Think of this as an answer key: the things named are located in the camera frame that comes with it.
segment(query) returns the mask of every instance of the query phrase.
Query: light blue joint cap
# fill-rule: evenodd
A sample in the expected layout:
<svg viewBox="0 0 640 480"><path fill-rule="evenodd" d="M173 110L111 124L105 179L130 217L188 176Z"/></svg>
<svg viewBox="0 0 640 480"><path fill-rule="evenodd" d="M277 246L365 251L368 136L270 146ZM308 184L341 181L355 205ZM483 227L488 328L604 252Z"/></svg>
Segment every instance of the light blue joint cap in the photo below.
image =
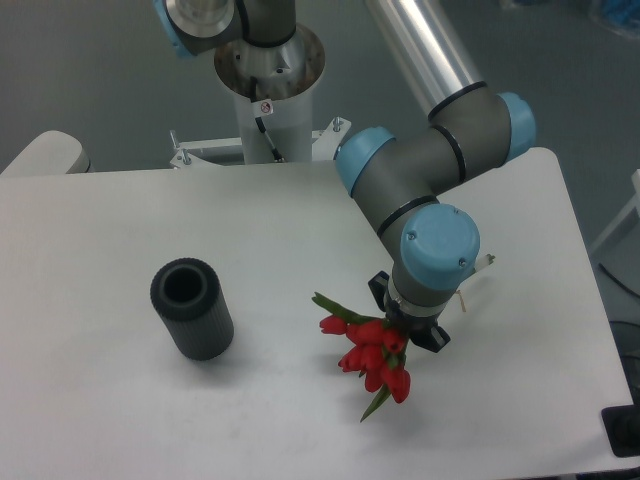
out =
<svg viewBox="0 0 640 480"><path fill-rule="evenodd" d="M178 37L178 34L173 29L173 25L171 25L167 11L164 8L164 2L162 0L153 0L153 6L160 17L160 22L162 23L165 33L169 37L169 40L171 40L171 45L173 45L176 55L178 55L179 58L193 58L194 55L182 44L180 37Z"/></svg>
<svg viewBox="0 0 640 480"><path fill-rule="evenodd" d="M367 128L356 133L340 149L336 157L336 168L349 196L353 196L353 187L358 177L382 146L395 140L389 130L384 127Z"/></svg>
<svg viewBox="0 0 640 480"><path fill-rule="evenodd" d="M427 205L402 230L400 255L404 266L432 290L458 288L471 275L479 251L478 227L453 205Z"/></svg>
<svg viewBox="0 0 640 480"><path fill-rule="evenodd" d="M511 147L506 162L526 153L536 143L536 119L529 104L515 93L499 93L511 117Z"/></svg>

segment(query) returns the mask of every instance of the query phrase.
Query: red tulip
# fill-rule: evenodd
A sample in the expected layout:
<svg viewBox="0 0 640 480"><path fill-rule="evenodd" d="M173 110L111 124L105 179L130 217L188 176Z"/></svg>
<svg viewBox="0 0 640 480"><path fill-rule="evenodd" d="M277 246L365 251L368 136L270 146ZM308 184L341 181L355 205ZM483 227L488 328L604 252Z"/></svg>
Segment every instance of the red tulip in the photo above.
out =
<svg viewBox="0 0 640 480"><path fill-rule="evenodd" d="M343 372L359 372L362 370L362 350L360 345L356 345L338 362L338 366Z"/></svg>
<svg viewBox="0 0 640 480"><path fill-rule="evenodd" d="M362 350L362 365L365 370L379 370L384 363L382 348L378 345L365 345Z"/></svg>
<svg viewBox="0 0 640 480"><path fill-rule="evenodd" d="M377 392L382 387L382 376L380 375L380 370L367 370L367 376L364 379L364 388L367 392Z"/></svg>
<svg viewBox="0 0 640 480"><path fill-rule="evenodd" d="M331 335L344 335L347 333L346 322L335 315L330 315L324 320L321 320L320 328L322 329L322 333L328 333Z"/></svg>
<svg viewBox="0 0 640 480"><path fill-rule="evenodd" d="M409 389L411 388L411 375L406 370L402 370L402 385L399 388L391 389L391 395L396 403L404 402L409 396Z"/></svg>
<svg viewBox="0 0 640 480"><path fill-rule="evenodd" d="M347 325L347 338L351 340L356 345L361 345L362 343L358 340L358 330L360 329L359 325L355 323L350 323Z"/></svg>
<svg viewBox="0 0 640 480"><path fill-rule="evenodd" d="M389 369L389 365L387 362L382 364L382 368L380 369L380 375L382 376L382 381L387 384L389 390L393 392L393 390L402 389L402 383L404 382L404 366L398 365L393 370Z"/></svg>
<svg viewBox="0 0 640 480"><path fill-rule="evenodd" d="M407 344L407 337L395 328L387 328L382 333L382 343L391 353L400 353Z"/></svg>
<svg viewBox="0 0 640 480"><path fill-rule="evenodd" d="M383 333L382 320L371 320L358 328L356 344L382 345Z"/></svg>

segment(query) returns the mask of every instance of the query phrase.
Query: black foam cylinder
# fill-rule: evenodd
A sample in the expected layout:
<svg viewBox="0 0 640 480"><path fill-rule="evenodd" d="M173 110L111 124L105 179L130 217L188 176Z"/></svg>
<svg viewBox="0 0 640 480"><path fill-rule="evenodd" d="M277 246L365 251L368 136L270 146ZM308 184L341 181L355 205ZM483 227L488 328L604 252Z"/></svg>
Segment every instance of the black foam cylinder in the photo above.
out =
<svg viewBox="0 0 640 480"><path fill-rule="evenodd" d="M180 258L151 282L151 303L185 357L209 360L233 339L233 322L220 281L202 260Z"/></svg>

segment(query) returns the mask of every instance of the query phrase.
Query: cable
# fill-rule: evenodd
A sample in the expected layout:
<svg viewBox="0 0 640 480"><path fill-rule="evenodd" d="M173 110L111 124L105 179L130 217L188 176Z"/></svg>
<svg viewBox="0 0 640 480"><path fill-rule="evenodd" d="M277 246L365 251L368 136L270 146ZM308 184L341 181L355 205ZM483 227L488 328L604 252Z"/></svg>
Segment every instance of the cable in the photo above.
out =
<svg viewBox="0 0 640 480"><path fill-rule="evenodd" d="M620 355L620 358L624 358L627 360L640 360L640 356L631 355L630 353L623 353L622 355Z"/></svg>
<svg viewBox="0 0 640 480"><path fill-rule="evenodd" d="M250 88L249 100L251 100L251 103L258 101L258 79L256 77L251 77L251 88ZM267 132L267 127L264 125L264 122L262 121L262 117L255 117L255 120L256 120L256 125L258 126L258 130L260 130L260 133L264 135L264 138L267 141L267 144L269 145L269 149L271 150L271 154L273 155L274 161L276 163L284 163L285 159L282 156L282 154L278 151L275 144L273 143L273 140L271 139L269 132Z"/></svg>
<svg viewBox="0 0 640 480"><path fill-rule="evenodd" d="M620 325L630 325L632 327L640 328L640 324L633 323L633 322L627 322L626 320L611 320L611 321L609 321L609 323L618 323Z"/></svg>
<svg viewBox="0 0 640 480"><path fill-rule="evenodd" d="M640 476L640 468L618 472L580 473L576 478L578 480L637 480L638 476Z"/></svg>
<svg viewBox="0 0 640 480"><path fill-rule="evenodd" d="M618 285L621 289L623 289L625 292L627 292L632 297L640 299L640 294L638 294L637 292L634 292L629 287L627 287L624 283L622 283L620 280L618 280L609 270L607 270L607 267L605 267L602 263L598 263L598 267L600 267L600 270L602 270L602 272L607 277L609 277L613 281L613 283Z"/></svg>

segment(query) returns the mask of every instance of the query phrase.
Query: bolt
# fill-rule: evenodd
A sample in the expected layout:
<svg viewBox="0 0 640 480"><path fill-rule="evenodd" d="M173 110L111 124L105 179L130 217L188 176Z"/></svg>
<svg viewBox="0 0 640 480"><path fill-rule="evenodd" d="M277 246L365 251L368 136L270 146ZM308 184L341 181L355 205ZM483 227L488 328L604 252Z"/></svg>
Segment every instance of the bolt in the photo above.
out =
<svg viewBox="0 0 640 480"><path fill-rule="evenodd" d="M340 131L340 126L342 125L342 119L340 117L336 117L333 119L333 131L334 132L339 132Z"/></svg>
<svg viewBox="0 0 640 480"><path fill-rule="evenodd" d="M169 130L169 136L171 137L171 143L173 144L173 151L177 152L180 150L180 142L178 141L178 136L176 135L175 130Z"/></svg>
<svg viewBox="0 0 640 480"><path fill-rule="evenodd" d="M182 163L185 165L191 165L191 158L189 157L189 152L187 152L186 148L182 149Z"/></svg>

